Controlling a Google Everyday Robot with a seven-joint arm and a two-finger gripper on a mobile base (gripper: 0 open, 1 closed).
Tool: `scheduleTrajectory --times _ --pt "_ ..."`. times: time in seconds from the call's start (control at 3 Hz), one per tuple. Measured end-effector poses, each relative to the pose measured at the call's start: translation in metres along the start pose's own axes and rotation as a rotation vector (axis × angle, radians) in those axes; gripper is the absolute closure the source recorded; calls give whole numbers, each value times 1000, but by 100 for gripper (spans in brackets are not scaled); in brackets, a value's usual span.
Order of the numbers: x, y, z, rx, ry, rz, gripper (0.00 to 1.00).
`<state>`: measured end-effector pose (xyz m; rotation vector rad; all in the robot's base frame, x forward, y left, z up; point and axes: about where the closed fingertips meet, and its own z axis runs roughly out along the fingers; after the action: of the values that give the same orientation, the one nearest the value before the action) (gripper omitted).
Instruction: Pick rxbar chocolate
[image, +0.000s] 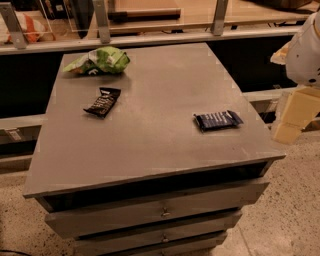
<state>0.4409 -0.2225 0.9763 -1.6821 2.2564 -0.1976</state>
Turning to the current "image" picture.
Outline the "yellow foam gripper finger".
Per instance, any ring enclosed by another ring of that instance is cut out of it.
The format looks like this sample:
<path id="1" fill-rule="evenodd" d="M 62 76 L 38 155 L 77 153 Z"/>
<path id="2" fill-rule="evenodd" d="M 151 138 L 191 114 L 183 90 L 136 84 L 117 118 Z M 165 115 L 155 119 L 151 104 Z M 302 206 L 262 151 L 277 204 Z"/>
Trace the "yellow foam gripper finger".
<path id="1" fill-rule="evenodd" d="M 319 113 L 320 90 L 298 87 L 288 95 L 272 127 L 272 138 L 279 143 L 292 144 Z"/>

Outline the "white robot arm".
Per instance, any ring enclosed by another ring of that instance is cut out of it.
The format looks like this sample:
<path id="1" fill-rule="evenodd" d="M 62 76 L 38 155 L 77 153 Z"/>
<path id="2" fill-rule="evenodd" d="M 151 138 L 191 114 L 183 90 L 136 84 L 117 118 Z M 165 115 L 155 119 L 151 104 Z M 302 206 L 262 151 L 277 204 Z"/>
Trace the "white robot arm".
<path id="1" fill-rule="evenodd" d="M 284 64 L 287 77 L 297 84 L 281 96 L 272 125 L 273 139 L 291 144 L 320 113 L 320 11 L 308 17 L 271 61 Z"/>

